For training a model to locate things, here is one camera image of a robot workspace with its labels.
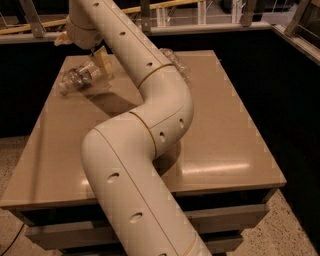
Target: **table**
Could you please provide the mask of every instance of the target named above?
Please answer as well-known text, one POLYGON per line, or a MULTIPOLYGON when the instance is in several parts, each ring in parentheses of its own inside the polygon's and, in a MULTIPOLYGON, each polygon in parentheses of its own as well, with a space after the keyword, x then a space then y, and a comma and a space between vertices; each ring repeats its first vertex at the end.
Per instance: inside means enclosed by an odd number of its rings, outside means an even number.
MULTIPOLYGON (((212 253, 235 250, 241 232, 267 214, 286 180, 213 51, 179 52, 190 68, 193 123, 154 166, 212 253)), ((0 202, 26 236, 65 255, 123 255, 84 175, 81 141, 99 123, 143 100, 117 59, 113 79, 62 96, 63 72, 88 56, 67 57, 0 202)))

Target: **screw hole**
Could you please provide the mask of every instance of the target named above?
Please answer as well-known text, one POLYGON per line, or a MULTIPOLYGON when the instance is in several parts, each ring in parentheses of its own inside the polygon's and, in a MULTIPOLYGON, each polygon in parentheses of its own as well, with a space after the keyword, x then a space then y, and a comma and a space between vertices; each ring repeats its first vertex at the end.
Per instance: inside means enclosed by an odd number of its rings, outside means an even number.
POLYGON ((163 132, 160 132, 160 140, 161 140, 161 142, 165 142, 166 141, 166 137, 164 136, 163 132))
POLYGON ((115 180, 117 179, 117 178, 119 178, 119 176, 120 176, 120 174, 119 173, 113 173, 113 174, 111 174, 108 178, 107 178, 107 182, 108 183, 113 183, 113 182, 115 182, 115 180))
POLYGON ((183 122, 183 119, 182 119, 182 118, 179 120, 179 122, 180 122, 180 127, 181 127, 181 129, 184 128, 184 122, 183 122))
POLYGON ((130 217, 130 220, 129 220, 129 221, 130 221, 131 223, 137 223, 137 222, 142 218, 142 216, 143 216, 142 212, 138 212, 138 213, 132 215, 132 216, 130 217))

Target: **speckled floor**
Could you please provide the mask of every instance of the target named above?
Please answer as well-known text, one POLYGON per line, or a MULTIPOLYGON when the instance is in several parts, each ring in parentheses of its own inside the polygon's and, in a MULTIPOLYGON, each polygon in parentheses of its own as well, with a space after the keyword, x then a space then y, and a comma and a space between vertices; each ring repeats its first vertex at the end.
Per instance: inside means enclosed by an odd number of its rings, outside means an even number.
MULTIPOLYGON (((27 137, 0 138, 0 200, 14 171, 15 165, 27 142, 27 137)), ((227 256, 316 256, 308 237, 292 213, 280 191, 268 202, 270 212, 254 228, 245 230, 244 242, 227 256)), ((22 226, 22 222, 8 211, 0 209, 0 256, 10 245, 22 226)), ((58 251, 44 251, 33 244, 22 232, 6 256, 33 255, 58 256, 58 251)))

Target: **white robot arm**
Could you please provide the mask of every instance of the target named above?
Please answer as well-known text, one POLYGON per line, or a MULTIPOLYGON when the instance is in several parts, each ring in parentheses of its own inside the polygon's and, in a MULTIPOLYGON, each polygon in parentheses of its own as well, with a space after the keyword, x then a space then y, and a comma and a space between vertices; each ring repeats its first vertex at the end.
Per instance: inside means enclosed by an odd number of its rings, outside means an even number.
POLYGON ((91 130, 81 149, 88 181, 126 253, 211 255, 152 165, 191 124, 188 86, 112 0, 70 0, 67 21, 81 48, 106 41, 144 99, 91 130))

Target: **table top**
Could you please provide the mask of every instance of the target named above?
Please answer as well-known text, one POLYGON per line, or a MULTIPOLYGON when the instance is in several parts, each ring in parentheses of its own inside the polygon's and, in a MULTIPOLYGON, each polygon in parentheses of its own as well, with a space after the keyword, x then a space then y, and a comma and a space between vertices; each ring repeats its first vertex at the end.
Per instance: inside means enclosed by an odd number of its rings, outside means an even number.
MULTIPOLYGON (((286 180, 213 51, 179 52, 190 68, 194 119, 154 165, 171 192, 220 193, 276 188, 286 180)), ((117 59, 114 77, 62 96, 64 71, 88 56, 67 57, 0 202, 4 209, 96 203, 80 145, 99 123, 143 103, 117 59)))

